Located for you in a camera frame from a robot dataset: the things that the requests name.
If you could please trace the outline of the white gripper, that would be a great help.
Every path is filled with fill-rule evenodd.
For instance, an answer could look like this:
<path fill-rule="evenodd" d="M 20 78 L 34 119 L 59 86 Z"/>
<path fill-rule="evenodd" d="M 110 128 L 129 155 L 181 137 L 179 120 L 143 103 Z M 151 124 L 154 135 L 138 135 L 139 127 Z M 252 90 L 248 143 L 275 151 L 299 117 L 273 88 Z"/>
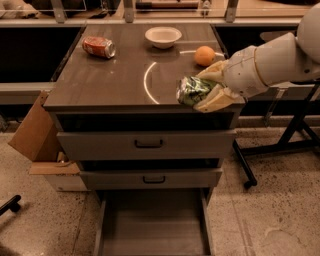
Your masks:
<path fill-rule="evenodd" d="M 198 73 L 197 78 L 223 82 L 213 87 L 201 86 L 198 101 L 193 108 L 202 113 L 215 112 L 232 105 L 238 98 L 251 98 L 267 91 L 268 87 L 258 75 L 255 46 L 237 51 L 229 59 L 217 61 Z"/>

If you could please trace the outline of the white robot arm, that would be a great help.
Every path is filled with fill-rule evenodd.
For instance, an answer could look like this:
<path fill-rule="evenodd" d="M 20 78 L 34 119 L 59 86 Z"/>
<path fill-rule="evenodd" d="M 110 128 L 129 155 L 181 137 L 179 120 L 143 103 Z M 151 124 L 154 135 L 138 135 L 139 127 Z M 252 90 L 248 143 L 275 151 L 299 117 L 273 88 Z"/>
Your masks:
<path fill-rule="evenodd" d="M 249 46 L 198 74 L 220 85 L 194 108 L 203 113 L 223 109 L 238 97 L 250 98 L 284 82 L 306 82 L 320 76 L 320 3 L 289 32 L 258 47 Z"/>

